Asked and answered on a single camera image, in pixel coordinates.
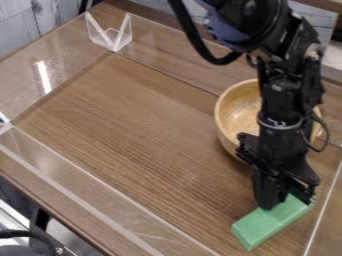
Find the green foam block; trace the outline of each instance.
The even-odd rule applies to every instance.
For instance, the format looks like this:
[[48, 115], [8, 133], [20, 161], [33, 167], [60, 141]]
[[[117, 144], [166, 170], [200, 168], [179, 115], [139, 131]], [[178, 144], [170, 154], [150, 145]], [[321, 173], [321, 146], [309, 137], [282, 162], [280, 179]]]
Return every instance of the green foam block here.
[[231, 227], [231, 231], [244, 248], [251, 251], [270, 237], [272, 237], [286, 226], [297, 221], [311, 209], [291, 194], [287, 196], [284, 203], [276, 205], [271, 211], [258, 208]]

